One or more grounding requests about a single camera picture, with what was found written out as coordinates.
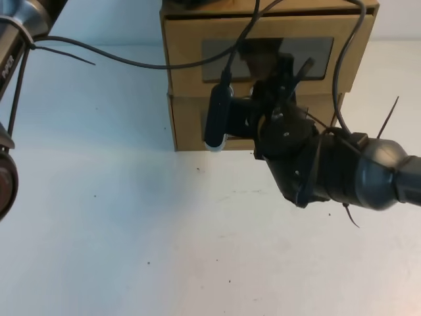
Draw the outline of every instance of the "zip tie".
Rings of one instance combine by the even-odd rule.
[[[26,44],[29,44],[29,47],[31,49],[34,48],[35,43],[34,39],[31,36],[31,33],[29,33],[28,29],[22,23],[20,23],[20,21],[8,15],[0,15],[0,21],[8,22],[9,24],[17,28],[20,31],[20,33],[24,34]]]

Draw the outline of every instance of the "drawer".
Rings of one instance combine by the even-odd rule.
[[[261,18],[234,61],[236,96],[249,95],[254,81],[270,68],[274,53],[291,53],[295,71],[309,58],[316,63],[297,90],[298,95],[329,94],[335,64],[358,15],[271,16]],[[165,20],[168,62],[192,63],[212,57],[231,46],[250,18]],[[360,61],[374,25],[367,15],[343,62],[339,91],[351,91]],[[208,65],[170,71],[170,93],[176,97],[208,97],[218,81],[227,57]]]
[[[209,98],[206,97],[173,97],[171,100],[173,131],[178,151],[206,150],[203,135]],[[320,119],[324,124],[331,125],[334,121],[334,106],[330,95],[302,95],[297,97],[300,107],[309,109],[309,113]],[[225,150],[253,150],[251,140],[229,138]]]

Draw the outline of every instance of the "white wall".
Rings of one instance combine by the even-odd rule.
[[[380,0],[373,39],[420,39],[420,0]]]
[[[421,38],[421,1],[380,1],[373,39]],[[161,0],[69,0],[53,33],[104,45],[160,43],[160,6]]]

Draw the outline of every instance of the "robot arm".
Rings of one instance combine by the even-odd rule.
[[[319,133],[295,98],[312,61],[296,77],[293,64],[291,55],[279,55],[250,99],[232,98],[224,83],[217,85],[209,105],[207,147],[222,148],[227,135],[254,140],[255,158],[267,162],[281,193],[298,207],[331,199],[378,211],[397,202],[421,206],[421,158],[367,134],[346,135],[328,126]]]
[[[25,27],[31,37],[48,34],[67,0],[0,0],[0,14]],[[18,27],[0,19],[0,99],[21,58],[26,37]]]

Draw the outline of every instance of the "black cable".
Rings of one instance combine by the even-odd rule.
[[[360,17],[357,21],[357,24],[355,25],[353,31],[351,32],[351,35],[349,36],[349,38],[347,39],[347,41],[345,42],[345,45],[343,46],[343,49],[341,51],[341,53],[339,54],[339,58],[336,62],[336,66],[335,66],[335,71],[334,71],[334,80],[333,80],[333,85],[332,85],[332,95],[333,95],[333,99],[334,99],[334,108],[335,108],[335,114],[337,117],[337,120],[339,121],[339,124],[341,125],[342,129],[348,134],[351,135],[351,131],[349,130],[348,126],[346,125],[341,111],[339,109],[339,102],[337,99],[337,95],[338,95],[338,82],[339,82],[339,73],[341,72],[341,67],[342,67],[342,63],[343,60],[348,52],[349,47],[351,46],[355,35],[358,33],[358,31],[361,29],[362,23],[364,22],[364,19],[366,17],[366,6],[365,4],[361,1],[361,0],[345,0],[348,1],[354,5],[358,5],[361,9],[361,14]]]
[[[264,14],[266,14],[269,10],[271,10],[273,7],[275,7],[278,3],[281,3],[283,0],[275,0],[273,2],[271,2],[271,4],[269,4],[266,8],[264,8],[257,16],[257,20],[260,19]],[[246,26],[246,28],[244,29],[243,33],[241,34],[247,34],[250,32],[250,30],[253,28],[253,24],[251,24],[251,22]],[[217,61],[219,59],[221,59],[222,57],[225,57],[226,55],[230,54],[233,50],[237,49],[236,47],[239,47],[239,45],[241,45],[241,42],[238,43],[238,40],[236,41],[236,43],[227,48],[225,51],[210,57],[208,59],[203,59],[202,61],[197,61],[195,63],[188,63],[188,64],[182,64],[182,65],[151,65],[151,64],[145,64],[145,63],[139,63],[136,61],[131,61],[129,59],[124,59],[121,57],[118,57],[116,55],[107,53],[106,51],[102,51],[98,48],[95,48],[93,46],[90,46],[88,44],[82,43],[80,41],[76,41],[70,38],[64,38],[64,37],[60,37],[60,36],[43,36],[43,37],[39,37],[39,38],[34,38],[35,42],[39,42],[39,41],[60,41],[63,43],[69,43],[75,46],[79,46],[82,47],[84,49],[87,49],[89,51],[92,51],[96,54],[102,55],[106,58],[112,59],[114,61],[118,61],[119,63],[124,63],[126,65],[130,65],[130,66],[135,66],[135,67],[139,67],[139,68],[146,68],[146,69],[155,69],[155,70],[178,70],[178,69],[186,69],[186,68],[194,68],[194,67],[198,67],[198,66],[203,66],[205,64],[209,64],[209,63],[213,63],[214,61]]]
[[[225,66],[225,72],[231,73],[231,66],[234,62],[235,55],[237,55],[237,50],[239,49],[240,45],[244,42],[247,35],[249,35],[250,31],[253,29],[254,25],[256,24],[257,20],[259,19],[259,7],[260,7],[260,0],[256,0],[255,3],[255,9],[253,11],[253,15],[251,17],[251,21],[249,25],[244,29],[244,31],[241,33],[241,35],[238,37],[234,49],[232,50],[230,57],[228,58],[228,61]]]
[[[10,120],[9,120],[9,127],[7,129],[7,132],[8,132],[10,137],[12,137],[12,135],[13,135],[14,121],[16,119],[16,112],[18,110],[20,91],[22,89],[22,83],[23,83],[23,80],[24,80],[25,68],[26,68],[26,64],[28,62],[29,52],[30,52],[30,48],[28,46],[26,46],[25,52],[24,52],[24,55],[23,55],[23,58],[22,58],[22,62],[20,64],[18,82],[16,83],[16,89],[14,91],[11,117],[10,117]]]

